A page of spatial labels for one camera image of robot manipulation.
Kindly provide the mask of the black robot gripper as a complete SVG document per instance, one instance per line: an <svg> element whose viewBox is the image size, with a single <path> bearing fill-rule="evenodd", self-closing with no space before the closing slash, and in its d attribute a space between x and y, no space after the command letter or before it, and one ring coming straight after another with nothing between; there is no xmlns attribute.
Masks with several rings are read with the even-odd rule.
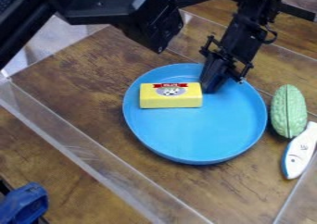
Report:
<svg viewBox="0 0 317 224"><path fill-rule="evenodd" d="M206 57L200 83L215 93L231 77L241 81L253 66L253 58L267 31L245 15L235 14L219 41L210 35L199 53Z"/></svg>

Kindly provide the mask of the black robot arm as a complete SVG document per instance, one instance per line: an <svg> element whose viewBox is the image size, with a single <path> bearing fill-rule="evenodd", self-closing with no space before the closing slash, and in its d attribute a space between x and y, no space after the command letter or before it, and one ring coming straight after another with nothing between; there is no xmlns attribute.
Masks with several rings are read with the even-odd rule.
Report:
<svg viewBox="0 0 317 224"><path fill-rule="evenodd" d="M0 69L5 67L48 19L57 15L72 25L109 24L136 43L162 52L183 27L179 9L207 0L0 0ZM253 58L277 35L281 0L232 0L238 11L216 40L208 37L199 53L206 63L202 90L214 93L231 79L242 81Z"/></svg>

